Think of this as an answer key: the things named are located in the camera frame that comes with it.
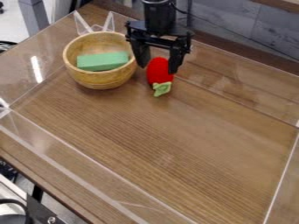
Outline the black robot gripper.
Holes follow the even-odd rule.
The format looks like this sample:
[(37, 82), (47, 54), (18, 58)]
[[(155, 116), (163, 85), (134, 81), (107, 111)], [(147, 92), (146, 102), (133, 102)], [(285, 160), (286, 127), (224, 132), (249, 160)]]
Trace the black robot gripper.
[(192, 52), (193, 32), (177, 24), (177, 0), (142, 0), (145, 19), (126, 22), (126, 40), (133, 46), (135, 60), (146, 68), (151, 47), (170, 51), (169, 73), (175, 74)]

